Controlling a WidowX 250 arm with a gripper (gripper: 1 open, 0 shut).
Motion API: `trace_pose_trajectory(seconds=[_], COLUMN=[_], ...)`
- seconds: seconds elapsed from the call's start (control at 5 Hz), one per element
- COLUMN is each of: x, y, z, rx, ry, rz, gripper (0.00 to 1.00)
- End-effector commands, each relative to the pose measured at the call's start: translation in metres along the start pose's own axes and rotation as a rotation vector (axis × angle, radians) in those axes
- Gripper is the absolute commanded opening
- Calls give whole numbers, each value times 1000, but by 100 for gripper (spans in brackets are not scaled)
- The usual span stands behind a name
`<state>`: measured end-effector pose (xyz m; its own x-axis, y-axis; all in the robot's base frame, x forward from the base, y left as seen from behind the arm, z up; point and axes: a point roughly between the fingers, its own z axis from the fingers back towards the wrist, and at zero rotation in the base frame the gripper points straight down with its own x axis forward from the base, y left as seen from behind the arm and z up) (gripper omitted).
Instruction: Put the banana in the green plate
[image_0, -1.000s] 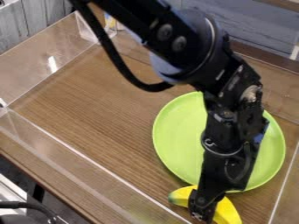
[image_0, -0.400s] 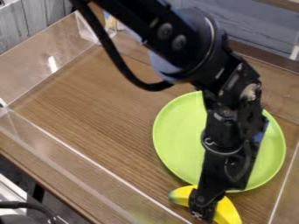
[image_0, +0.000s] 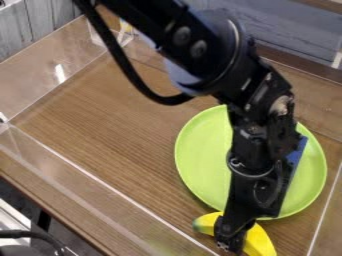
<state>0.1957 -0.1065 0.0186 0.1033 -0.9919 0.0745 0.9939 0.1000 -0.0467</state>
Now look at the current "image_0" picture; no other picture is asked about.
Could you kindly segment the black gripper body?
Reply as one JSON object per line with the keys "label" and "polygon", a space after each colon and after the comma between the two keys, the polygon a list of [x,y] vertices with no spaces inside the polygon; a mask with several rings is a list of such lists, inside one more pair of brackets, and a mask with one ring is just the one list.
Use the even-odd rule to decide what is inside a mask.
{"label": "black gripper body", "polygon": [[236,234],[256,218],[276,217],[295,173],[287,156],[303,136],[289,116],[272,116],[263,127],[240,123],[227,153],[229,192],[220,228]]}

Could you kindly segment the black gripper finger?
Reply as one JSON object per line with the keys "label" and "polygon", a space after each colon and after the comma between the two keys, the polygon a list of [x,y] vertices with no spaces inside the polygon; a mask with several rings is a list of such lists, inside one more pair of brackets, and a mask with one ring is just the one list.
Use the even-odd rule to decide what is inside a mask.
{"label": "black gripper finger", "polygon": [[253,225],[255,222],[249,221],[240,229],[232,231],[231,226],[224,223],[224,218],[219,216],[213,223],[213,238],[217,248],[224,252],[240,255],[245,245],[247,232]]}

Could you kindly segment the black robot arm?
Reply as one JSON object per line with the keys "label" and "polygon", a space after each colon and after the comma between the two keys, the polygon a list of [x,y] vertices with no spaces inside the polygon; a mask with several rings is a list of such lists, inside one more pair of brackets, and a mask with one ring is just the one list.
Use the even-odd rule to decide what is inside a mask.
{"label": "black robot arm", "polygon": [[232,142],[223,215],[213,222],[217,246],[240,254],[260,217],[280,212],[303,147],[291,85],[259,57],[255,42],[227,10],[194,11],[181,0],[98,0],[149,39],[180,93],[157,95],[142,82],[89,0],[73,0],[122,73],[153,102],[178,105],[209,95],[227,105]]}

